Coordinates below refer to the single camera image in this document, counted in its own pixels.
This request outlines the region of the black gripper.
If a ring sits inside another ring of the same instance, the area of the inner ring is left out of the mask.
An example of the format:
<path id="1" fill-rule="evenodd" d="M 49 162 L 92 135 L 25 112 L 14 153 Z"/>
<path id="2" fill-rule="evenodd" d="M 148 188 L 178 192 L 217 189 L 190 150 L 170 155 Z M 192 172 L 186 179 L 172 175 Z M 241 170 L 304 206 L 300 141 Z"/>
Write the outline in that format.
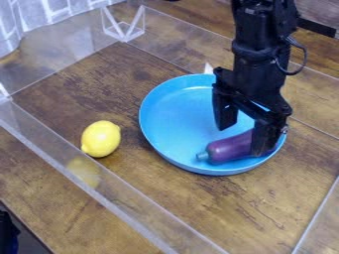
<path id="1" fill-rule="evenodd" d="M 233 69 L 213 69 L 212 106 L 220 131 L 237 123 L 238 111 L 253 120 L 250 154 L 262 156 L 288 130 L 292 109 L 280 95 L 286 76 L 289 45 L 277 43 L 261 49 L 232 42 Z"/>

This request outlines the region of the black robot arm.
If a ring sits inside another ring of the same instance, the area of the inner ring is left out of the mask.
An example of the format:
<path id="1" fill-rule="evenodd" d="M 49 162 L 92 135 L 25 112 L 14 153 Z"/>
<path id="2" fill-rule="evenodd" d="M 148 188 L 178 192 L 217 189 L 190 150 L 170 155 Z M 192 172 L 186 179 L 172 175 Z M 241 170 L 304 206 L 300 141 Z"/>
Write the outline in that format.
<path id="1" fill-rule="evenodd" d="M 240 113 L 253 120 L 250 154 L 268 152 L 286 128 L 292 108 L 280 95 L 288 69 L 297 11 L 293 0 L 232 0 L 236 36 L 233 68 L 213 69 L 213 114 L 217 128 L 237 123 Z"/>

